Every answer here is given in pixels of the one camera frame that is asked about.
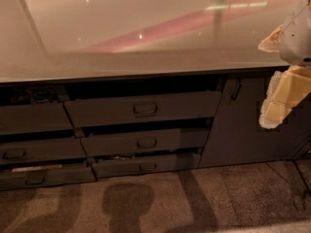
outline gray floor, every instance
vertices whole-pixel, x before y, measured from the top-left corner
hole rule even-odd
[[[311,232],[304,188],[273,162],[3,191],[0,232]]]

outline cabinet door handle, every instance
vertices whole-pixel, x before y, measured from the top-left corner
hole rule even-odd
[[[152,117],[156,115],[157,105],[151,110],[139,110],[137,106],[134,106],[133,112],[137,117]]]
[[[137,142],[137,148],[138,149],[151,149],[154,148],[157,144],[157,140],[155,139],[153,143],[151,144],[141,144],[139,141]]]
[[[41,179],[29,179],[25,182],[26,185],[39,185],[39,184],[43,184],[45,182],[45,178],[41,178]]]
[[[6,160],[23,160],[27,157],[26,149],[10,149],[3,153],[2,158]]]
[[[151,168],[143,168],[141,165],[139,165],[140,172],[152,172],[155,169],[156,169],[156,164],[154,165],[154,167],[151,167]]]
[[[242,88],[242,82],[240,79],[238,79],[237,84],[234,88],[233,94],[231,95],[232,101],[235,101],[237,99],[237,97],[239,96],[239,93],[241,91],[241,88]]]

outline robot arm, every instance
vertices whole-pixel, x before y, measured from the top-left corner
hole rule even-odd
[[[301,1],[284,24],[259,45],[260,50],[278,51],[292,66],[271,78],[259,123],[275,128],[311,92],[311,0]]]

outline dark gray drawer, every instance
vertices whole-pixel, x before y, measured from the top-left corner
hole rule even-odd
[[[71,129],[62,104],[0,107],[0,134]]]
[[[85,157],[85,152],[78,139],[0,144],[0,165]]]
[[[57,169],[0,172],[0,190],[95,182],[91,168],[85,163],[67,164]]]
[[[89,127],[146,121],[213,117],[221,93],[189,92],[65,102],[74,126]]]
[[[93,163],[97,178],[177,171],[196,168],[200,154],[184,153],[140,157],[126,160],[103,160]]]
[[[83,138],[87,156],[204,147],[207,129],[168,129]]]

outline glossy tabletop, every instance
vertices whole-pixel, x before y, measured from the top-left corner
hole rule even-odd
[[[300,0],[0,0],[0,82],[287,65],[258,50]]]

